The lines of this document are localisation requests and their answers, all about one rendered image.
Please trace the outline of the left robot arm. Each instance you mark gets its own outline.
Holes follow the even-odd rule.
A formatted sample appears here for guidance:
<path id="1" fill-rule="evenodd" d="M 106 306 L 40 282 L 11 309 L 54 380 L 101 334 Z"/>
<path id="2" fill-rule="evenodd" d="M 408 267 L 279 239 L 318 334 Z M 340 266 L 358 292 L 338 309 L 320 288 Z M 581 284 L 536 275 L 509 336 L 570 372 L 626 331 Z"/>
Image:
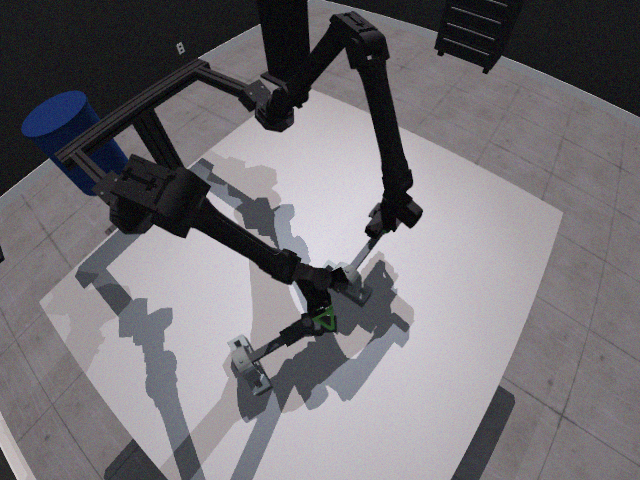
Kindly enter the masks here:
<path id="1" fill-rule="evenodd" d="M 365 227 L 365 233 L 368 237 L 377 239 L 384 227 L 391 228 L 396 218 L 411 229 L 421 218 L 423 209 L 406 193 L 413 186 L 413 177 L 404 155 L 387 77 L 386 60 L 390 55 L 386 38 L 355 11 L 333 14 L 329 21 L 331 23 L 328 30 L 298 71 L 284 88 L 279 87 L 273 91 L 272 97 L 259 107 L 258 112 L 270 126 L 275 126 L 294 112 L 292 107 L 302 108 L 312 89 L 309 85 L 315 82 L 345 48 L 350 68 L 361 67 L 357 71 L 364 86 L 383 174 L 382 202 L 375 208 L 373 218 Z M 362 34 L 359 34 L 360 31 Z M 368 60 L 367 56 L 370 55 L 374 60 Z M 382 57 L 378 58 L 380 56 Z M 384 212 L 396 214 L 383 213 L 380 204 Z"/>

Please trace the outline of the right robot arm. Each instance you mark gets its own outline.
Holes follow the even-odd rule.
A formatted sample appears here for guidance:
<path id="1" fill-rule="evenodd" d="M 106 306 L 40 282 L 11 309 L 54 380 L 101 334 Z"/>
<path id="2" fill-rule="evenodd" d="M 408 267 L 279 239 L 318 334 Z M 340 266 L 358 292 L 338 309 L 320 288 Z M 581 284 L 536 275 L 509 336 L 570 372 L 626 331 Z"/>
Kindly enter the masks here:
<path id="1" fill-rule="evenodd" d="M 295 281 L 299 289 L 311 288 L 317 304 L 329 299 L 328 287 L 348 289 L 349 281 L 342 267 L 329 272 L 301 263 L 297 253 L 270 247 L 226 217 L 206 197 L 210 187 L 184 167 L 174 172 L 131 154 L 110 191 L 117 196 L 110 214 L 127 231 L 132 231 L 149 213 L 153 214 L 151 223 L 181 238 L 195 228 L 250 259 L 264 272 L 276 275 L 271 278 L 289 285 Z"/>

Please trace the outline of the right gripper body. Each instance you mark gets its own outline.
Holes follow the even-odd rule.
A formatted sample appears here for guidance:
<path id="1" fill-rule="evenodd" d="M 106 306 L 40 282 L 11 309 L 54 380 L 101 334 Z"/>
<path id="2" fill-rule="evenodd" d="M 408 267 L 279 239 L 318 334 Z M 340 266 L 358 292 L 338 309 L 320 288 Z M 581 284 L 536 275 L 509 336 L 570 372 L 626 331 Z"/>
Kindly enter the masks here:
<path id="1" fill-rule="evenodd" d="M 307 312 L 310 315 L 311 318 L 314 318 L 318 315 L 321 315 L 323 313 L 326 312 L 325 308 L 329 307 L 332 303 L 331 303 L 331 296 L 330 293 L 328 293 L 328 297 L 329 299 L 317 304 L 314 297 L 312 296 L 310 290 L 311 288 L 305 288 L 305 289 L 300 289 L 302 294 L 304 295 L 306 301 L 307 301 Z M 329 300 L 329 301 L 328 301 Z M 319 309 L 323 307 L 322 309 Z M 319 310 L 317 310 L 319 309 Z"/>

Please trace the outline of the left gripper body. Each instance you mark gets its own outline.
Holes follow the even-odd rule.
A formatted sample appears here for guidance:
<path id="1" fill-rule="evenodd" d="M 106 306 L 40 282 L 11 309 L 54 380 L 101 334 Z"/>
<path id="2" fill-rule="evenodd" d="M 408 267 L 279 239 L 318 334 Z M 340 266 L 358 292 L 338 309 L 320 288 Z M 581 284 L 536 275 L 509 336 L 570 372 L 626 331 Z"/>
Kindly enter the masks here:
<path id="1" fill-rule="evenodd" d="M 377 203 L 377 204 L 376 204 L 376 206 L 377 206 L 378 204 L 379 204 L 379 203 Z M 375 206 L 375 207 L 376 207 L 376 206 Z M 372 209 L 372 211 L 369 213 L 369 216 L 368 216 L 368 217 L 373 218 L 373 214 L 374 214 L 374 209 L 375 209 L 375 207 L 374 207 L 374 208 Z M 382 208 L 381 208 L 381 205 L 380 205 L 380 209 L 381 209 L 381 211 L 382 211 L 383 213 L 385 213 L 385 214 L 387 214 L 387 215 L 394 215 L 394 214 L 396 214 L 396 213 L 388 214 L 388 213 L 384 212 L 384 211 L 382 210 Z M 391 228 L 389 229 L 389 228 L 387 228 L 387 227 L 384 227 L 384 230 L 385 230 L 385 231 L 387 231 L 387 232 L 390 232 L 391 230 L 392 230 L 393 232 L 395 232 L 395 231 L 397 230 L 398 226 L 399 226 L 401 223 L 402 223 L 402 222 L 396 218 L 396 220 L 395 220 L 394 224 L 391 226 Z"/>

